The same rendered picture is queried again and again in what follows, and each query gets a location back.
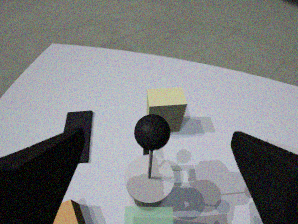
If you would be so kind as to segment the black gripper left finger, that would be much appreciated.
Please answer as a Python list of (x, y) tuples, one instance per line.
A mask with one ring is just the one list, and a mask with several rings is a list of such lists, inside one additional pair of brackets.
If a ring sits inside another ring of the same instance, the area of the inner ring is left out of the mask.
[(0, 157), (0, 224), (53, 224), (84, 144), (74, 127)]

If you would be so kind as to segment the black flat bar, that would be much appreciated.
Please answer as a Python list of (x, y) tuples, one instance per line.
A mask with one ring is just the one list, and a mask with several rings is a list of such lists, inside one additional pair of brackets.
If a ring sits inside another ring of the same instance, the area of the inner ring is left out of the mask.
[(68, 112), (67, 123), (65, 123), (64, 132), (74, 127), (84, 128), (85, 144), (82, 148), (80, 161), (78, 164), (88, 163), (90, 147), (90, 124), (92, 124), (92, 111)]

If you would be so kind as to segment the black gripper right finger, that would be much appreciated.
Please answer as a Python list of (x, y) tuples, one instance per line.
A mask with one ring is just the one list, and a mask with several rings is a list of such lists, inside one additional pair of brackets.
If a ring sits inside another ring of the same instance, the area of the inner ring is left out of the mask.
[(298, 224), (298, 155), (246, 133), (230, 143), (262, 224)]

